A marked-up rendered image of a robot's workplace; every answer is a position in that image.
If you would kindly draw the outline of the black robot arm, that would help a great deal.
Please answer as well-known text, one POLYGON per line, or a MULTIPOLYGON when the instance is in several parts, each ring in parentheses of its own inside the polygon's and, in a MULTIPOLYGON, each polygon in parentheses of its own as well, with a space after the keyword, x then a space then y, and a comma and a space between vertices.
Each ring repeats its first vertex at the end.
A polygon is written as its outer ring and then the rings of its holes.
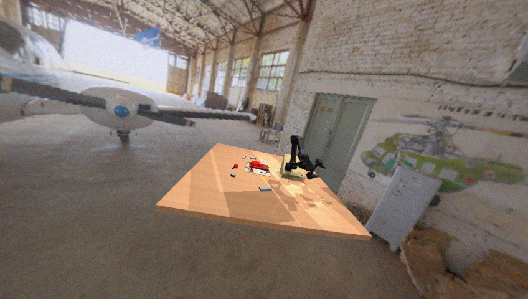
POLYGON ((286 163, 285 170, 290 172, 292 169, 296 170, 297 167, 304 170, 312 170, 313 162, 310 160, 308 152, 304 148, 303 138, 299 135, 292 135, 290 139, 292 144, 291 160, 289 163, 286 163), (299 149, 298 158, 300 162, 296 162, 297 145, 299 149))

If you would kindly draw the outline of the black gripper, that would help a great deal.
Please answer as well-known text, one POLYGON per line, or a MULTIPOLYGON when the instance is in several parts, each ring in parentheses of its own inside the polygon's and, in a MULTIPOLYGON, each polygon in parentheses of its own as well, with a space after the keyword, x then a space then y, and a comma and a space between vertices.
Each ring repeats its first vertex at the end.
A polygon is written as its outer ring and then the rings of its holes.
POLYGON ((315 164, 315 166, 313 165, 312 170, 306 170, 306 171, 310 171, 310 172, 308 172, 308 173, 306 174, 308 180, 311 180, 311 179, 314 179, 314 178, 318 178, 318 177, 319 177, 318 175, 313 174, 314 171, 315 171, 315 169, 317 168, 317 166, 319 166, 320 168, 324 168, 324 169, 326 169, 326 168, 323 166, 322 161, 321 161, 319 158, 318 158, 315 162, 316 162, 316 164, 315 164))

